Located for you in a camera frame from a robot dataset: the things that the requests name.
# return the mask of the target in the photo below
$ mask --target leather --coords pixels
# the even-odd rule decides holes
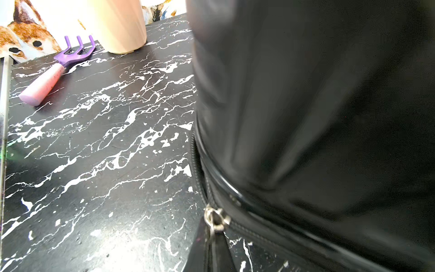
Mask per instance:
[[[198,130],[216,168],[337,245],[434,268],[433,6],[187,0]]]
[[[187,257],[183,272],[236,271],[227,240],[223,233],[210,238],[209,227],[201,217],[197,234]]]

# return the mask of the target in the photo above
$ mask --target fox eye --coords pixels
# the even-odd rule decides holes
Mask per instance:
[[[11,47],[11,48],[9,48],[9,51],[12,52],[12,53],[18,53],[18,52],[20,52],[21,50],[18,49],[18,48],[16,48],[16,47]]]

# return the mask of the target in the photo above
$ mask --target speckled pink handle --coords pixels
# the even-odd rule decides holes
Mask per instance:
[[[65,71],[60,63],[54,64],[42,75],[40,75],[34,82],[32,82],[21,94],[18,96],[21,101],[31,106],[41,104],[42,100],[54,87],[59,80],[60,75]]]

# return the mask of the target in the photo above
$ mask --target table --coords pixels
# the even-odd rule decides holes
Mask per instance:
[[[38,107],[18,94],[55,61],[13,67],[1,272],[181,271],[204,205],[188,164],[197,89],[186,16],[126,55],[97,45]],[[291,271],[228,232],[238,271]]]

